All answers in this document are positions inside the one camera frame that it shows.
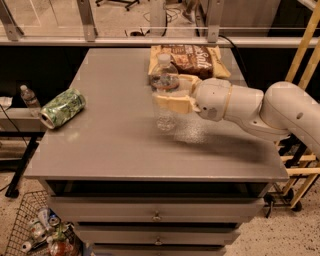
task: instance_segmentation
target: wire basket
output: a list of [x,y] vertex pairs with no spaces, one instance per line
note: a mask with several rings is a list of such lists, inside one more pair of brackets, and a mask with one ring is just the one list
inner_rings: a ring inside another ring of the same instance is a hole
[[[5,256],[50,256],[47,244],[39,246],[39,248],[33,249],[28,253],[21,251],[22,244],[30,237],[28,222],[38,215],[40,208],[47,207],[47,197],[46,191],[30,192],[23,196],[4,254]],[[65,235],[75,245],[74,251],[76,252],[72,255],[79,255],[81,249],[80,240],[71,230],[68,230]]]

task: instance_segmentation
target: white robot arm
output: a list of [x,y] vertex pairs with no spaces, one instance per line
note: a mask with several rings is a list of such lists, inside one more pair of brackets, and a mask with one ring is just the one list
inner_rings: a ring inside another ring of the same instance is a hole
[[198,85],[195,99],[196,112],[204,119],[225,119],[272,141],[293,133],[320,158],[320,105],[292,83],[275,83],[264,95],[261,90],[212,78]]

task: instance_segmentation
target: drawer knob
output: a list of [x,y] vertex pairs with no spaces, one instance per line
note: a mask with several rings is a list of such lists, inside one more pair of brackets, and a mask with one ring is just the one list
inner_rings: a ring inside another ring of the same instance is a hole
[[160,217],[160,213],[158,211],[156,211],[155,215],[152,217],[152,220],[154,222],[160,222],[162,220],[162,218]]
[[160,237],[157,238],[157,241],[154,243],[155,245],[162,245]]

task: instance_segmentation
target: clear water bottle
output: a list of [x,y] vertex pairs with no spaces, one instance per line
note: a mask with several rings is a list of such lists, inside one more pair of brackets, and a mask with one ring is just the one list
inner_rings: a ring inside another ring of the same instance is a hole
[[26,85],[21,85],[20,89],[21,98],[30,110],[31,115],[34,117],[39,117],[41,106],[34,91],[29,89]]
[[[159,54],[158,64],[151,72],[151,87],[161,95],[170,94],[179,87],[177,68],[171,63],[170,54]],[[154,103],[158,129],[168,132],[176,127],[175,114],[170,110],[159,107]]]
[[177,68],[171,63],[170,54],[159,54],[158,64],[151,72],[151,86],[153,91],[175,91],[179,87]]

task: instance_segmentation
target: gray tabletop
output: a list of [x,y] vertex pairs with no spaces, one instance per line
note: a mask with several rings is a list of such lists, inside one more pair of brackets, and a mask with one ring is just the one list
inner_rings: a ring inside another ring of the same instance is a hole
[[[72,87],[86,108],[43,137],[25,176],[50,180],[252,181],[287,179],[272,142],[227,121],[177,116],[157,129],[148,85],[150,49],[91,49]],[[229,49],[233,83],[243,78]]]

